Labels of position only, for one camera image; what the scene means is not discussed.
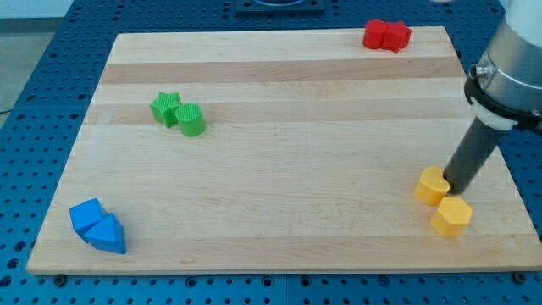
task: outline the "yellow block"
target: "yellow block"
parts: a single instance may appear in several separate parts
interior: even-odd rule
[[[443,174],[444,171],[436,165],[426,168],[414,189],[414,197],[429,205],[439,204],[450,190],[450,183]]]
[[[441,236],[459,236],[473,216],[473,209],[460,197],[445,197],[431,219],[431,225]]]

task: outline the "toy block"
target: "toy block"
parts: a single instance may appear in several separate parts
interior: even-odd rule
[[[444,171],[433,165],[422,172],[414,189],[414,197],[428,205],[436,205],[449,190],[450,183],[444,179]]]
[[[83,241],[88,242],[85,238],[85,233],[105,216],[105,210],[100,202],[94,198],[89,201],[78,204],[69,209],[69,217],[71,225],[75,233],[79,235]]]
[[[382,41],[382,48],[398,53],[400,49],[407,47],[412,30],[407,28],[404,22],[387,23],[387,30]]]
[[[152,101],[151,110],[154,119],[162,122],[167,128],[177,123],[175,110],[181,105],[179,93],[163,93],[159,92],[157,99]]]
[[[180,130],[185,136],[198,136],[205,130],[202,110],[197,104],[186,103],[180,105],[175,112],[180,124]]]
[[[387,29],[388,25],[384,21],[378,19],[369,20],[365,25],[363,46],[370,49],[381,48]]]
[[[442,198],[431,226],[444,237],[459,236],[473,216],[473,209],[460,197]]]
[[[85,233],[85,238],[97,250],[125,254],[124,228],[113,213],[105,217]]]

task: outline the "blue triangular block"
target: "blue triangular block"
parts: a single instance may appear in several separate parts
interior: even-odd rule
[[[124,229],[113,213],[105,215],[90,228],[85,233],[85,238],[98,250],[126,253]]]
[[[94,198],[82,204],[76,205],[69,209],[69,217],[71,218],[71,225],[85,242],[88,240],[85,238],[85,233],[98,221],[105,216],[105,210],[100,202]]]

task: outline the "green block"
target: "green block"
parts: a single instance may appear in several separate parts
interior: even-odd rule
[[[157,122],[162,122],[167,128],[177,123],[175,111],[180,106],[179,93],[158,93],[157,99],[151,103],[152,115]]]
[[[205,130],[202,110],[194,103],[184,103],[177,108],[175,116],[185,136],[198,136]]]

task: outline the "wood grain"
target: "wood grain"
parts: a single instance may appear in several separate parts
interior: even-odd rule
[[[444,29],[414,28],[399,54],[361,48],[361,35],[120,35],[27,269],[541,269],[542,245],[498,150],[462,194],[474,211],[462,236],[438,236],[434,207],[412,196],[423,169],[445,166],[472,119]],[[199,103],[206,131],[187,138],[154,122],[148,104],[158,92]],[[90,197],[123,223],[127,254],[96,251],[71,230],[68,209]]]

